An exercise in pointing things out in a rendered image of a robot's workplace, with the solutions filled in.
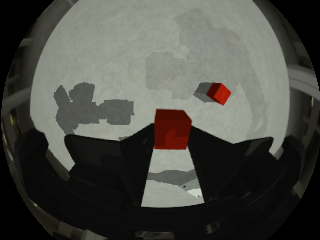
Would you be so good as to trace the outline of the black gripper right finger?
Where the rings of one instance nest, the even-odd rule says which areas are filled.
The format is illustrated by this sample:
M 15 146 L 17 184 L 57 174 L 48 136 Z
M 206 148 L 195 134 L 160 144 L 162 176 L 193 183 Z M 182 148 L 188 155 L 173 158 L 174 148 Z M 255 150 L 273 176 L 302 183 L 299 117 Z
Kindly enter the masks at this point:
M 273 137 L 268 136 L 232 144 L 191 125 L 187 145 L 204 203 L 219 200 L 221 189 L 233 179 L 244 161 L 249 156 L 267 152 L 272 143 Z

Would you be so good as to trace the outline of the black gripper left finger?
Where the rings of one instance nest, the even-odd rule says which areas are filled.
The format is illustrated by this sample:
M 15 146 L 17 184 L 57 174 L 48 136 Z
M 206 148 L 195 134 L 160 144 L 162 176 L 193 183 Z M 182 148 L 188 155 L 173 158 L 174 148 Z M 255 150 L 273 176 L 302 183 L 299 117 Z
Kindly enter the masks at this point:
M 141 205 L 145 181 L 152 160 L 155 123 L 145 125 L 128 139 L 93 139 L 91 136 L 64 136 L 65 148 L 76 163 L 119 173 L 133 205 Z

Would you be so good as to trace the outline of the red cube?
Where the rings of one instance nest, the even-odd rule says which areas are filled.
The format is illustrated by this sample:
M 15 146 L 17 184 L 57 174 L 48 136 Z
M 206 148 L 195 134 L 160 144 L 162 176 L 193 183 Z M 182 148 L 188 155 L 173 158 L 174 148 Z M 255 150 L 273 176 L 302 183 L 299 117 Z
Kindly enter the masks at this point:
M 192 120 L 184 111 L 156 109 L 153 149 L 187 149 Z
M 211 89 L 208 89 L 207 95 L 216 103 L 224 105 L 227 103 L 228 97 L 231 96 L 231 91 L 228 91 L 227 87 L 224 87 L 223 83 L 212 83 Z

